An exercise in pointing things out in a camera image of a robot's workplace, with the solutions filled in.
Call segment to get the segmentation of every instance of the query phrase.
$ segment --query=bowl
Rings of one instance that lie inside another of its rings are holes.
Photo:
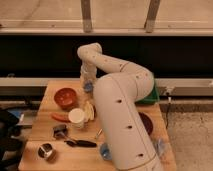
[[[70,110],[77,104],[77,93],[72,88],[62,88],[55,93],[56,104],[64,110]]]

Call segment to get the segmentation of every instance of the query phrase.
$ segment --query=gray bracket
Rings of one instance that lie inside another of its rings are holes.
[[[90,0],[81,0],[81,11],[84,32],[89,33],[92,31]]]
[[[145,23],[145,30],[147,33],[151,33],[155,27],[155,20],[160,6],[160,0],[150,0],[149,10]]]

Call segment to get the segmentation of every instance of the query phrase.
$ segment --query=black handle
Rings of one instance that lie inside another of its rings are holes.
[[[76,145],[79,147],[97,147],[97,144],[86,140],[75,140]]]

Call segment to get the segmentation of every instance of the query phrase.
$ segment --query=red object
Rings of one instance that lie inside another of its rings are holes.
[[[62,88],[55,93],[54,100],[62,109],[70,110],[77,103],[77,94],[72,88]]]
[[[67,115],[62,115],[58,113],[51,113],[51,117],[60,122],[70,122]]]
[[[151,135],[151,133],[153,131],[152,120],[143,112],[139,112],[139,115],[140,115],[141,121],[143,122],[148,135]]]

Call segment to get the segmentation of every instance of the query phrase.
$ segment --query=black cable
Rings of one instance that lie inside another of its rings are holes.
[[[170,108],[171,108],[171,102],[168,103],[168,107],[167,107],[167,110],[166,110],[166,129],[169,126],[169,111],[170,111]]]

